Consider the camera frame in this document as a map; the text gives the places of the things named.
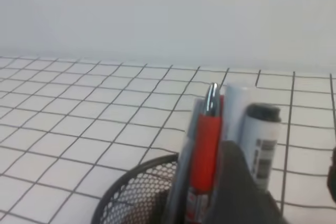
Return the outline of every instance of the red pen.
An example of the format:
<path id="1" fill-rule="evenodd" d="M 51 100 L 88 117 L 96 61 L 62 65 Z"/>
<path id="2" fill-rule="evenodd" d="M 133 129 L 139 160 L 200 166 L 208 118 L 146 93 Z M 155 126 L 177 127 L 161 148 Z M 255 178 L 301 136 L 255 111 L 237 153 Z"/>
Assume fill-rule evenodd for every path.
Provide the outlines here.
<path id="1" fill-rule="evenodd" d="M 212 83 L 198 118 L 196 142 L 191 162 L 185 223 L 202 223 L 214 186 L 217 148 L 221 135 L 221 98 L 219 86 Z"/>

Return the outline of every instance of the label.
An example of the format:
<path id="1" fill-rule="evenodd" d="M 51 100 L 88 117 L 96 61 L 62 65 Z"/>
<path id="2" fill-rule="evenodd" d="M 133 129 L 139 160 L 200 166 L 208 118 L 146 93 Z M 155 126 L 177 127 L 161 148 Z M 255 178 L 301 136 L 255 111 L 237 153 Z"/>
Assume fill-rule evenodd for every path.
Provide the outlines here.
<path id="1" fill-rule="evenodd" d="M 196 194 L 191 188 L 187 195 L 186 220 L 193 223 L 202 223 L 209 205 L 208 194 Z"/>
<path id="2" fill-rule="evenodd" d="M 257 140 L 251 172 L 261 190 L 267 190 L 276 145 L 275 140 Z"/>

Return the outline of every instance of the tiled surface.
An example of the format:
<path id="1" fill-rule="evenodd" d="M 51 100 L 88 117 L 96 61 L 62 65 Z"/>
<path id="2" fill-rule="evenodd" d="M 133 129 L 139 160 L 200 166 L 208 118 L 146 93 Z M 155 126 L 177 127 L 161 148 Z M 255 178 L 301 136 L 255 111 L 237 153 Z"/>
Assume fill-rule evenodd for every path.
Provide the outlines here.
<path id="1" fill-rule="evenodd" d="M 334 223 L 336 76 L 34 57 L 0 67 L 1 224 L 89 224 L 126 171 L 180 151 L 210 82 L 256 85 L 281 108 L 269 190 L 291 223 Z"/>

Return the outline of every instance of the black mesh pen holder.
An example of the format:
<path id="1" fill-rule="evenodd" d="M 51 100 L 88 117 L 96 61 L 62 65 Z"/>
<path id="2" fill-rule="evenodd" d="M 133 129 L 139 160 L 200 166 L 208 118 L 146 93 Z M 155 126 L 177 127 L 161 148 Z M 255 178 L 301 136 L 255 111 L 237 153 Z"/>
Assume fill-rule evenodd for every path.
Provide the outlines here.
<path id="1" fill-rule="evenodd" d="M 160 224 L 177 157 L 159 157 L 125 173 L 107 190 L 91 224 Z"/>

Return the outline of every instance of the black marker cap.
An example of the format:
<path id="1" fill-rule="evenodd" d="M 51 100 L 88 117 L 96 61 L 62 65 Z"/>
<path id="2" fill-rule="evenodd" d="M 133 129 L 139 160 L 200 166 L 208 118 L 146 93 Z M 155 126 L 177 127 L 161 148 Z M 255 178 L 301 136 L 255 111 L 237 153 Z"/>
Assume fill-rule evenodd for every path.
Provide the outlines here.
<path id="1" fill-rule="evenodd" d="M 247 107 L 246 114 L 255 119 L 267 122 L 281 122 L 280 109 L 265 103 L 253 103 Z"/>

